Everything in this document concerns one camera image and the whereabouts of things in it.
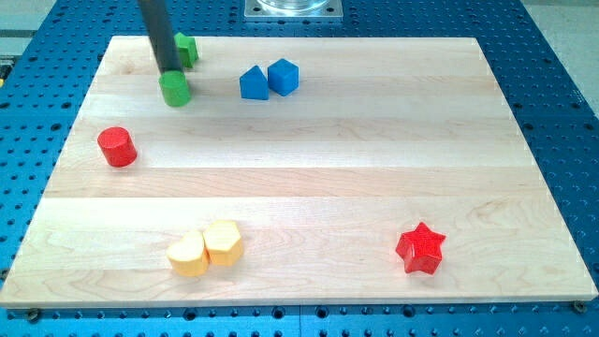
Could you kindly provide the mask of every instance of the blue perforated surface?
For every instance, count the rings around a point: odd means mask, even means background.
[[[477,37],[599,279],[599,122],[520,2],[344,0],[343,23],[243,22],[241,0],[168,3],[173,28],[187,35]],[[0,268],[8,268],[18,250],[110,37],[144,34],[134,4],[59,0],[0,90]],[[576,310],[573,303],[284,309],[277,318],[271,307],[197,308],[194,319],[184,309],[44,311],[35,322],[24,319],[25,312],[0,309],[0,336],[599,334],[597,300]]]

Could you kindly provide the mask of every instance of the red cylinder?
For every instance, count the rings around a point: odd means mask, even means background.
[[[122,127],[109,127],[97,137],[97,144],[102,149],[109,165],[122,168],[135,161],[138,152],[133,146],[129,132]]]

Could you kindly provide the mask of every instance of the wooden board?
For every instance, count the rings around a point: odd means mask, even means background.
[[[115,37],[2,289],[22,307],[590,300],[597,295],[470,38],[202,37],[193,101],[168,108],[145,37]],[[240,99],[285,57],[300,87]],[[139,159],[95,139],[130,130]],[[238,221],[245,255],[198,278],[167,247]],[[394,248],[446,234],[435,275]]]

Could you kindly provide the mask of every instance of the blue block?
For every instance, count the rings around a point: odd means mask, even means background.
[[[269,83],[259,66],[253,66],[240,77],[241,98],[269,99]]]
[[[300,85],[300,69],[286,59],[269,66],[269,87],[279,95],[286,96]]]

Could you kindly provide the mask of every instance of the black rod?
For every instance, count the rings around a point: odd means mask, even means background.
[[[138,0],[138,4],[160,73],[183,71],[165,0]]]

